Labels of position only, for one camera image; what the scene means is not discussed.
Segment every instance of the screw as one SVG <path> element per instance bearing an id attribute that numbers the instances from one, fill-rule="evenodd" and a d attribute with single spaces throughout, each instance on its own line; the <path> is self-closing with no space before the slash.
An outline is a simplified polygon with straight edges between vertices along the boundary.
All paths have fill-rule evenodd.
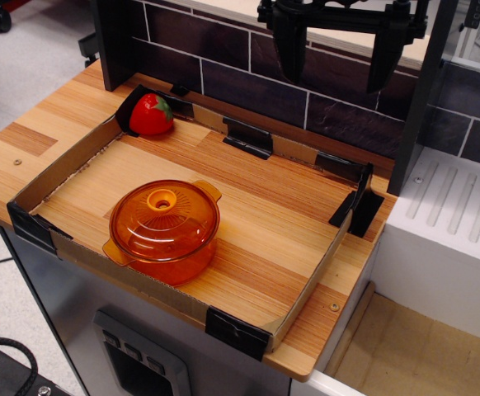
<path id="1" fill-rule="evenodd" d="M 39 396 L 50 396 L 51 388 L 49 386 L 41 386 L 39 388 Z"/>

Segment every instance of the red strawberry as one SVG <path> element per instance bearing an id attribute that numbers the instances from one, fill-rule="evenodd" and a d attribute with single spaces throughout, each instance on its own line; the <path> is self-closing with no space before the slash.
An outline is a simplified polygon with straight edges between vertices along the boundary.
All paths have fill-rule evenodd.
<path id="1" fill-rule="evenodd" d="M 147 93 L 132 110 L 129 126 L 136 134 L 161 134 L 171 129 L 173 121 L 167 102 L 158 95 Z"/>

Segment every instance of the black metal frame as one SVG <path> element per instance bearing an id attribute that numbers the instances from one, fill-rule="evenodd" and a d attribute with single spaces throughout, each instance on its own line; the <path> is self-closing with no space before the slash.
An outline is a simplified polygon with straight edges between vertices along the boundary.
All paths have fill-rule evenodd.
<path id="1" fill-rule="evenodd" d="M 440 97 L 447 60 L 453 56 L 471 0 L 440 0 L 440 7 L 412 96 L 388 193 L 399 196 L 423 150 L 426 131 Z"/>
<path id="2" fill-rule="evenodd" d="M 273 30 L 284 75 L 297 83 L 304 68 L 308 27 L 375 34 L 367 92 L 384 88 L 397 67 L 403 47 L 425 36 L 429 0 L 418 0 L 411 15 L 409 0 L 394 0 L 384 12 L 350 9 L 354 0 L 335 0 L 345 8 L 325 7 L 327 0 L 261 0 L 258 21 Z"/>

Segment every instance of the wooden board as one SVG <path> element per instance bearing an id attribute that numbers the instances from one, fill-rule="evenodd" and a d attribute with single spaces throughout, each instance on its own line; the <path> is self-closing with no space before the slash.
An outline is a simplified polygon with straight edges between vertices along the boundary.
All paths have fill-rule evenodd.
<path id="1" fill-rule="evenodd" d="M 138 83 L 157 84 L 136 75 L 107 92 L 95 63 L 0 132 L 0 225 L 10 227 L 6 203 L 109 118 Z M 351 187 L 278 156 L 255 158 L 223 144 L 222 138 L 184 120 L 176 120 L 173 133 L 164 136 L 125 136 L 37 212 L 75 242 L 101 253 L 111 209 L 126 192 L 157 179 L 203 178 L 223 193 L 219 250 L 211 268 L 181 289 L 265 326 L 287 312 L 326 251 L 336 232 L 327 220 Z M 384 193 L 387 182 L 374 178 L 374 189 L 387 199 L 369 232 L 364 238 L 345 236 L 283 343 L 265 355 L 265 363 L 295 379 L 308 378 L 392 209 L 394 198 Z M 331 310 L 333 304 L 341 309 Z"/>

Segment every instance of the gray floor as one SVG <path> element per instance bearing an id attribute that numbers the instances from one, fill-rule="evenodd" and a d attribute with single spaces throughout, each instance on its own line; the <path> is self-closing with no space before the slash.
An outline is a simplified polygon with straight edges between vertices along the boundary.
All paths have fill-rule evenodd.
<path id="1" fill-rule="evenodd" d="M 0 34 L 0 130 L 84 69 L 78 40 L 92 32 L 88 0 L 31 0 L 12 13 L 12 29 Z M 10 256 L 0 238 L 0 260 Z M 25 344 L 44 377 L 83 394 L 12 260 L 0 263 L 0 337 Z"/>

